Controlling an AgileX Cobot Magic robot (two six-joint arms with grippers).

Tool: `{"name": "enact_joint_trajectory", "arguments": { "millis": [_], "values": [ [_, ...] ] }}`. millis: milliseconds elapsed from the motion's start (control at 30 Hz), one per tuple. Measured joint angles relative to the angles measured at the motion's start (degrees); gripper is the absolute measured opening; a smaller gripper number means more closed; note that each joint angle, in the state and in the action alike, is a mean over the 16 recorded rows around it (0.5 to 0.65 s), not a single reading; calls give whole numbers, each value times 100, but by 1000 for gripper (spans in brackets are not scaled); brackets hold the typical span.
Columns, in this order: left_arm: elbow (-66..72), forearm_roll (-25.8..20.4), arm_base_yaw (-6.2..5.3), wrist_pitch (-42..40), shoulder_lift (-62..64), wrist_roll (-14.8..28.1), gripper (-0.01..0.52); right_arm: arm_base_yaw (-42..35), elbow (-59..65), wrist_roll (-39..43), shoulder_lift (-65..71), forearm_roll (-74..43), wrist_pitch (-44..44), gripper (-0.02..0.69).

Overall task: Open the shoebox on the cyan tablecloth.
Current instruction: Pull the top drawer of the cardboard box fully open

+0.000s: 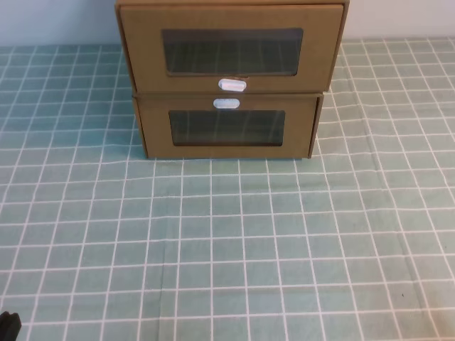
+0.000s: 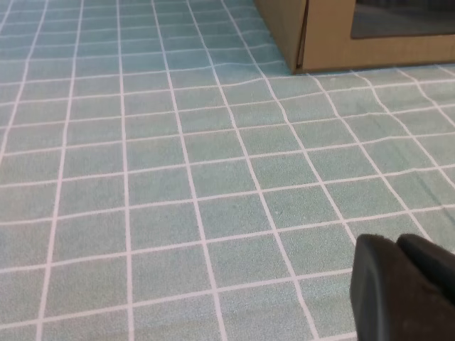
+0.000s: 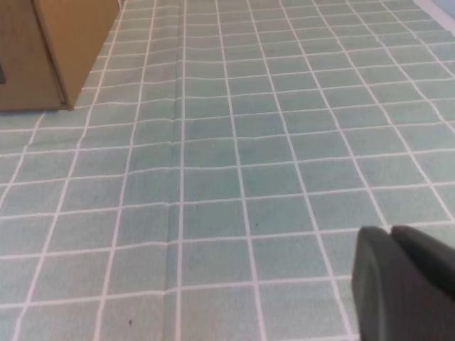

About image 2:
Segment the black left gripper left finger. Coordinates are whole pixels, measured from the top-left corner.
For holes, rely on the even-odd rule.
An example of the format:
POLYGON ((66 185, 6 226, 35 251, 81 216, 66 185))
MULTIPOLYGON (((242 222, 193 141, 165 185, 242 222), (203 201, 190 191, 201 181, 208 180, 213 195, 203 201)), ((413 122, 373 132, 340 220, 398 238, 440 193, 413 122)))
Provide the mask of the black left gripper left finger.
POLYGON ((454 305, 392 241, 362 234, 350 301, 359 340, 453 340, 454 305))

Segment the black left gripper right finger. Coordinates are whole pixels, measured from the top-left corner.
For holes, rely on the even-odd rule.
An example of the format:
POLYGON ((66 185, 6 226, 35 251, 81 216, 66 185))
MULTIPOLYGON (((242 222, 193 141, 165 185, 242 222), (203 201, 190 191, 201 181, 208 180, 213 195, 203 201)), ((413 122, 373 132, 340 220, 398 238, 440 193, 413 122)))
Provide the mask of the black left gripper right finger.
POLYGON ((424 277, 454 305, 454 255, 416 234, 402 234, 396 244, 424 277))

